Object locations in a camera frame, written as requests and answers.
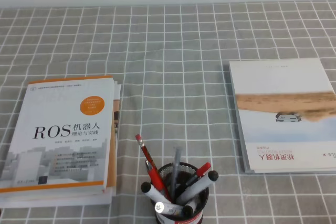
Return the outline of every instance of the table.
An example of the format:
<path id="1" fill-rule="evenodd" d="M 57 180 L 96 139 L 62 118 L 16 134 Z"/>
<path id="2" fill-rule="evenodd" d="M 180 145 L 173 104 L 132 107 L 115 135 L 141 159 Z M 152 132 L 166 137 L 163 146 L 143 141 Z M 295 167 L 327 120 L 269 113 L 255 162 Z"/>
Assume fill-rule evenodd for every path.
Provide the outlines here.
<path id="1" fill-rule="evenodd" d="M 336 2 L 2 9 L 2 167 L 28 82 L 113 74 L 122 85 L 112 205 L 5 209 L 1 224 L 155 223 L 134 136 L 157 166 L 210 162 L 203 223 L 336 223 L 336 176 L 246 175 L 230 60 L 319 57 L 336 88 Z"/>

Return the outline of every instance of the black mesh pen holder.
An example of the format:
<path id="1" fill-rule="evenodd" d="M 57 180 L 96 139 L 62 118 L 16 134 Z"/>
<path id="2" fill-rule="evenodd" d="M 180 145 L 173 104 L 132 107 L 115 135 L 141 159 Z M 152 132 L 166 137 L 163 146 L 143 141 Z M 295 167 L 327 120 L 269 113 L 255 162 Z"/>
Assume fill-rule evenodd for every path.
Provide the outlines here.
<path id="1" fill-rule="evenodd" d="M 166 187 L 170 188 L 171 174 L 173 171 L 173 163 L 166 164 L 159 169 L 160 176 Z M 180 184 L 185 183 L 195 172 L 197 168 L 191 164 L 180 162 L 180 172 L 177 176 L 176 188 Z M 156 222 L 159 224 L 201 224 L 203 220 L 203 209 L 208 201 L 209 188 L 199 193 L 199 203 L 191 217 L 177 217 L 171 215 L 163 215 L 156 212 Z"/>

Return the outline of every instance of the marker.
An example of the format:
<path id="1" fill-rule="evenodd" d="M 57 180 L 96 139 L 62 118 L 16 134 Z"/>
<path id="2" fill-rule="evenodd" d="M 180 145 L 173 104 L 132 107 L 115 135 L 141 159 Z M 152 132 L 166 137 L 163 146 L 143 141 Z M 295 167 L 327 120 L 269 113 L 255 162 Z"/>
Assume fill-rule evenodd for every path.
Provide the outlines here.
<path id="1" fill-rule="evenodd" d="M 218 179 L 218 172 L 211 170 L 202 178 L 200 178 L 196 183 L 189 187 L 184 193 L 182 193 L 176 200 L 176 203 L 179 205 L 186 204 L 189 200 L 203 191 L 205 188 L 209 187 Z"/>
<path id="2" fill-rule="evenodd" d="M 151 166 L 152 166 L 152 170 L 153 170 L 153 171 L 152 171 L 152 174 L 153 174 L 153 176 L 155 176 L 155 178 L 156 178 L 157 181 L 160 181 L 157 185 L 163 186 L 162 189 L 161 189 L 161 188 L 157 188 L 157 190 L 164 190 L 164 194 L 165 194 L 165 196 L 167 197 L 167 199 L 172 200 L 171 197 L 170 197 L 170 194 L 169 194 L 169 192 L 168 192 L 168 190 L 167 190 L 167 188 L 166 188 L 166 186 L 164 185 L 164 183 L 163 183 L 163 181 L 162 181 L 162 178 L 161 178 L 161 176 L 160 176 L 160 174 L 159 174 L 159 171 L 158 171 L 158 169 L 157 169 L 157 167 L 156 167 L 156 165 L 155 165 L 155 163 L 154 163 L 154 161 L 153 161 L 153 159 L 152 159 L 152 157 L 151 157 L 151 154 L 149 154 L 149 151 L 147 150 L 147 147 L 145 146 L 145 144 L 144 144 L 143 141 L 142 141 L 141 136 L 138 134 L 138 135 L 135 136 L 135 138 L 137 139 L 137 142 L 138 142 L 138 144 L 140 145 L 140 148 L 141 148 L 143 154 L 145 155 L 147 161 L 148 161 L 148 162 L 151 164 Z"/>
<path id="3" fill-rule="evenodd" d="M 211 167 L 211 164 L 209 162 L 205 163 L 202 167 L 197 169 L 197 171 L 191 176 L 190 179 L 185 184 L 180 185 L 176 189 L 176 197 L 180 196 L 189 186 L 191 186 L 193 183 L 197 181 L 198 178 L 202 177 L 203 174 L 209 170 Z"/>
<path id="4" fill-rule="evenodd" d="M 154 202 L 170 203 L 158 190 L 154 188 L 149 182 L 141 184 L 141 191 Z"/>
<path id="5" fill-rule="evenodd" d="M 174 215 L 174 216 L 182 216 L 183 207 L 175 204 L 157 202 L 155 204 L 155 211 L 159 214 L 163 215 Z"/>
<path id="6" fill-rule="evenodd" d="M 180 161 L 181 161 L 181 148 L 177 147 L 173 162 L 173 171 L 171 175 L 171 182 L 170 182 L 170 196 L 172 200 L 175 199 L 175 189 L 176 189 L 176 179 L 177 175 L 180 171 Z"/>
<path id="7" fill-rule="evenodd" d="M 182 209 L 182 214 L 185 217 L 191 217 L 200 201 L 200 196 L 196 195 L 194 198 L 192 198 Z"/>

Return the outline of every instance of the book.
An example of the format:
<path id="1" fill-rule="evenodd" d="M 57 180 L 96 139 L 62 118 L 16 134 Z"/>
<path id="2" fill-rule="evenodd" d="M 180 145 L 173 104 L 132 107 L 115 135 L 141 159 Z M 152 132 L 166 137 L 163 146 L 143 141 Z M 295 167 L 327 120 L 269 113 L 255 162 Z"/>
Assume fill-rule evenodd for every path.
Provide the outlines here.
<path id="1" fill-rule="evenodd" d="M 336 170 L 336 96 L 319 59 L 229 66 L 245 172 Z"/>
<path id="2" fill-rule="evenodd" d="M 119 111 L 121 85 L 114 82 L 114 98 L 113 112 Z M 115 117 L 112 120 L 111 140 L 110 140 L 110 156 L 109 156 L 109 173 L 107 188 L 102 194 L 91 194 L 85 196 L 65 196 L 65 197 L 48 197 L 28 200 L 18 200 L 15 197 L 0 197 L 0 208 L 22 208 L 22 207 L 52 207 L 52 206 L 77 206 L 77 205 L 103 205 L 110 204 L 113 196 L 116 194 L 116 140 L 118 124 Z"/>
<path id="3" fill-rule="evenodd" d="M 115 186 L 113 100 L 111 76 L 30 83 L 0 177 L 1 198 L 88 196 Z"/>

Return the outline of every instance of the red pencil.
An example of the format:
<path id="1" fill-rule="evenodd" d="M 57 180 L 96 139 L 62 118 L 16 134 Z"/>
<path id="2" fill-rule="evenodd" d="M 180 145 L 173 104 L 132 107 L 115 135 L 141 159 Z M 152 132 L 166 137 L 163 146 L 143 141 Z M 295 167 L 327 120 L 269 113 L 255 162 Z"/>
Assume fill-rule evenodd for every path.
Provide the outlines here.
<path id="1" fill-rule="evenodd" d="M 155 165 L 155 163 L 154 163 L 154 161 L 153 161 L 153 159 L 152 159 L 152 157 L 151 157 L 151 154 L 149 154 L 149 151 L 147 150 L 147 147 L 146 147 L 145 144 L 143 143 L 140 134 L 136 135 L 135 138 L 137 139 L 137 142 L 138 142 L 138 144 L 140 145 L 140 148 L 141 148 L 143 154 L 145 155 L 146 159 L 148 160 L 148 162 L 149 162 L 149 163 L 151 164 L 151 166 L 152 166 L 151 173 L 152 173 L 152 174 L 154 173 L 154 174 L 155 174 L 155 177 L 159 180 L 159 182 L 157 183 L 157 185 L 163 186 L 163 188 L 157 188 L 157 187 L 155 186 L 155 184 L 153 183 L 154 187 L 155 187 L 157 190 L 162 190 L 162 189 L 163 189 L 164 192 L 165 192 L 165 196 L 166 196 L 166 198 L 167 198 L 169 201 L 172 201 L 172 199 L 171 199 L 171 197 L 170 197 L 170 194 L 169 194 L 169 192 L 168 192 L 166 186 L 164 185 L 164 183 L 163 183 L 163 181 L 162 181 L 162 178 L 161 178 L 161 176 L 160 176 L 160 174 L 159 174 L 158 168 L 156 167 L 156 165 Z"/>

